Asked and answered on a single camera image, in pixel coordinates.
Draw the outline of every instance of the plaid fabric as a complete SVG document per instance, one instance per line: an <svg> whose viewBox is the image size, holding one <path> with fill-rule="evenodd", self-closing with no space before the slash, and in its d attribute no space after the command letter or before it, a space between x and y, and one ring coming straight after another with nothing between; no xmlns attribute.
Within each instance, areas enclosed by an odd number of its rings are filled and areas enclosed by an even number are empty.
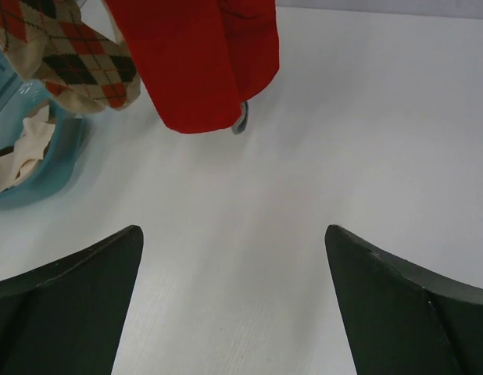
<svg viewBox="0 0 483 375"><path fill-rule="evenodd" d="M71 112L123 109L139 96L128 50L82 23L75 0L0 0L0 45L23 80L43 81Z"/></svg>

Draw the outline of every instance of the clothing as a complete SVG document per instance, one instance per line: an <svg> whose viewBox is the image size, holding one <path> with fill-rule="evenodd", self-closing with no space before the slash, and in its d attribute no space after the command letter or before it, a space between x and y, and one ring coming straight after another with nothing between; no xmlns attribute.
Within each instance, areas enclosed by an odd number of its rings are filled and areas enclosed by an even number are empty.
<svg viewBox="0 0 483 375"><path fill-rule="evenodd" d="M231 127L279 67L274 0L106 0L163 122Z"/></svg>
<svg viewBox="0 0 483 375"><path fill-rule="evenodd" d="M123 109L140 79L129 51L82 23L75 0L0 0L0 46L23 80L73 113Z"/></svg>

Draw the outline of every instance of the teal basket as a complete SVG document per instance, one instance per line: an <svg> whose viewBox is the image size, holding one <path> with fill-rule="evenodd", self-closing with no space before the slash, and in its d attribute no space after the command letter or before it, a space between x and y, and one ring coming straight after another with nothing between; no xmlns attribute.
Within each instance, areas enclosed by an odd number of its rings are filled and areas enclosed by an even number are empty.
<svg viewBox="0 0 483 375"><path fill-rule="evenodd" d="M41 83L20 84L0 109L0 150L14 145L23 131L24 117L47 98L50 94ZM77 118L53 101L50 111L57 120L44 160L22 184L0 193L0 209L47 198L61 190L70 179L80 150L85 119Z"/></svg>

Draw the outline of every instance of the red fabric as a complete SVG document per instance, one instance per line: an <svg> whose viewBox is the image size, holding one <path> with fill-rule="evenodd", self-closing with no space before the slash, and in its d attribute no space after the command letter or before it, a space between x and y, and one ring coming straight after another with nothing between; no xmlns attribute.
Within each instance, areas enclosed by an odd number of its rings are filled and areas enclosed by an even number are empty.
<svg viewBox="0 0 483 375"><path fill-rule="evenodd" d="M225 129L279 67L274 0L106 0L163 122Z"/></svg>

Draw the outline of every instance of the white table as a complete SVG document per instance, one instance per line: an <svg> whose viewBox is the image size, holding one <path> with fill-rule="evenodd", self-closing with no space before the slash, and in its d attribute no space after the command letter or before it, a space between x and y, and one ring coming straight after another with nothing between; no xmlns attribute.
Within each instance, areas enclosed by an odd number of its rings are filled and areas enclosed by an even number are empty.
<svg viewBox="0 0 483 375"><path fill-rule="evenodd" d="M109 33L98 2L89 24ZM128 224L145 252L114 374L354 374L324 232L483 287L483 21L280 9L248 131L95 116L70 186L0 212L0 280Z"/></svg>

